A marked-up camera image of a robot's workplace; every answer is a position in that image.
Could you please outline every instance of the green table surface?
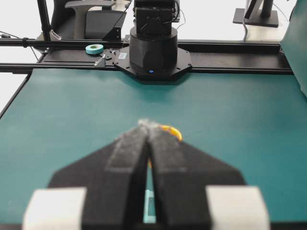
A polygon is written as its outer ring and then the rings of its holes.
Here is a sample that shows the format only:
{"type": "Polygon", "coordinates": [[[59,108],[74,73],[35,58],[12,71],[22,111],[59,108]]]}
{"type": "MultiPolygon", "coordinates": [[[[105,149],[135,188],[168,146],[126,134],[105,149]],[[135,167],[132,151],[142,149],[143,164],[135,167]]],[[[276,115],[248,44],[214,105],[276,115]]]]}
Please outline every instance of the green table surface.
{"type": "Polygon", "coordinates": [[[271,221],[307,221],[307,100],[294,76],[189,73],[144,85],[120,71],[36,69],[0,120],[0,223],[21,223],[55,170],[140,118],[240,169],[271,221]]]}

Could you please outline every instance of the metal bracket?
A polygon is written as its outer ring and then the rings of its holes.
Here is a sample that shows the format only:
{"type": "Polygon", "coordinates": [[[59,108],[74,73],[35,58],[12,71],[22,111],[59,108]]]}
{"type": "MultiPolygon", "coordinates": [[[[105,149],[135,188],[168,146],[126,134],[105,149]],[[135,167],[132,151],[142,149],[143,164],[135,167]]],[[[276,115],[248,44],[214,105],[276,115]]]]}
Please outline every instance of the metal bracket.
{"type": "Polygon", "coordinates": [[[103,39],[120,41],[121,40],[121,27],[118,27],[118,26],[114,27],[103,39]]]}
{"type": "Polygon", "coordinates": [[[127,47],[130,44],[130,35],[126,35],[124,40],[123,40],[123,46],[127,47]]]}
{"type": "MultiPolygon", "coordinates": [[[[50,34],[50,40],[51,41],[60,41],[60,40],[62,40],[62,37],[57,35],[57,33],[54,32],[54,30],[50,30],[49,34],[50,34]]],[[[43,34],[43,32],[40,34],[40,36],[38,36],[37,41],[44,41],[44,34],[43,34]]]]}
{"type": "Polygon", "coordinates": [[[45,50],[42,50],[41,53],[42,54],[48,54],[50,52],[50,48],[47,47],[45,50]]]}
{"type": "Polygon", "coordinates": [[[94,66],[95,66],[95,67],[105,67],[105,66],[106,66],[106,64],[105,64],[105,62],[104,62],[105,57],[106,57],[106,55],[103,54],[103,55],[101,56],[101,58],[100,58],[98,61],[95,62],[94,66]]]}

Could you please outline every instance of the monitor stand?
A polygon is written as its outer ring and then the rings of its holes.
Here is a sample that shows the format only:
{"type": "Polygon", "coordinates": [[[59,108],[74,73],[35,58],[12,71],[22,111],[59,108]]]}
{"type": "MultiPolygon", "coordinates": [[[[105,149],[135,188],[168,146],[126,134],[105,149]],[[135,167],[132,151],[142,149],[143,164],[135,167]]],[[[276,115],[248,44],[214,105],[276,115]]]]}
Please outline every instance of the monitor stand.
{"type": "MultiPolygon", "coordinates": [[[[237,8],[235,16],[234,16],[233,23],[242,24],[244,12],[245,12],[245,9],[237,8]]],[[[277,11],[272,11],[270,17],[261,17],[261,13],[262,13],[262,10],[258,10],[258,13],[255,16],[253,16],[249,19],[246,18],[245,24],[275,27],[275,28],[278,27],[279,22],[278,22],[277,11]]]]}

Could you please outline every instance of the white floor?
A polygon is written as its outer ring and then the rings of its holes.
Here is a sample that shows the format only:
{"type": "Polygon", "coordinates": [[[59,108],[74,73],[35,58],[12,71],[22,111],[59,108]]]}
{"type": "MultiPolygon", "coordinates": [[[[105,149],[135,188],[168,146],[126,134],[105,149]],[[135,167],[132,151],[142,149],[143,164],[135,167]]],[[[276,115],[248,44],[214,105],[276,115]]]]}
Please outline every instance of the white floor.
{"type": "MultiPolygon", "coordinates": [[[[274,3],[289,19],[296,0],[275,0],[274,3]]],[[[246,0],[181,0],[181,9],[185,14],[186,23],[178,30],[179,39],[241,41],[244,36],[242,25],[233,24],[236,8],[244,8],[246,0]]],[[[49,17],[53,12],[53,0],[47,0],[49,17]]],[[[118,10],[123,9],[123,0],[118,0],[118,10]]],[[[122,36],[129,34],[133,26],[133,3],[127,10],[127,16],[122,28],[122,36]]],[[[280,27],[267,28],[248,26],[247,42],[278,43],[282,40],[287,27],[287,19],[278,11],[280,27]]],[[[40,34],[41,24],[37,1],[1,1],[0,31],[5,31],[19,37],[36,38],[40,34]]],[[[0,63],[33,63],[36,59],[32,51],[23,47],[1,47],[0,63]]],[[[25,75],[0,73],[0,111],[17,90],[25,75]]]]}

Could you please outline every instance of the tape roll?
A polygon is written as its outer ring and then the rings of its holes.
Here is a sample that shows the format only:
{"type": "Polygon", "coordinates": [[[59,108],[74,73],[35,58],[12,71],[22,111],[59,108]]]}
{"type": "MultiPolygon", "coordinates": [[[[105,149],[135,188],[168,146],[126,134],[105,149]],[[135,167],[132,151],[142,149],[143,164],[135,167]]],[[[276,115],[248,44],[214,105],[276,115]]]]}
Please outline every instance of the tape roll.
{"type": "Polygon", "coordinates": [[[85,51],[87,54],[101,54],[104,51],[104,46],[101,44],[89,45],[85,51]]]}

